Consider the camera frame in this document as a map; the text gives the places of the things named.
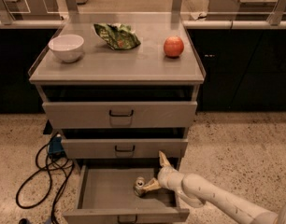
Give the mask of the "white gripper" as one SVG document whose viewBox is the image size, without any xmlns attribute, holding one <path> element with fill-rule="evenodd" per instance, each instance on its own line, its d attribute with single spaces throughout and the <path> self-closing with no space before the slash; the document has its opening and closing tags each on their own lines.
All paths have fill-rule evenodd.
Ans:
<svg viewBox="0 0 286 224">
<path fill-rule="evenodd" d="M 160 170 L 158 180 L 153 178 L 149 182 L 146 182 L 143 188 L 145 193 L 152 190 L 157 190 L 160 187 L 173 191 L 181 190 L 184 174 L 171 167 L 171 164 L 163 151 L 159 151 L 159 162 L 164 168 Z"/>
</svg>

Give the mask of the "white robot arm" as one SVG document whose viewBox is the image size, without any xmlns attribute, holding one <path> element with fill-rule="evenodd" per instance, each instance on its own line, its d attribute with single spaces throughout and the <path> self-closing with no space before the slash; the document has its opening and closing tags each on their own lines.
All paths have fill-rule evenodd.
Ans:
<svg viewBox="0 0 286 224">
<path fill-rule="evenodd" d="M 161 170 L 156 177 L 149 182 L 143 177 L 136 180 L 134 192 L 137 196 L 156 189 L 169 189 L 191 207 L 202 207 L 210 202 L 238 224 L 286 224 L 286 204 L 278 214 L 271 212 L 213 185 L 201 175 L 179 172 L 162 151 L 159 163 Z"/>
</svg>

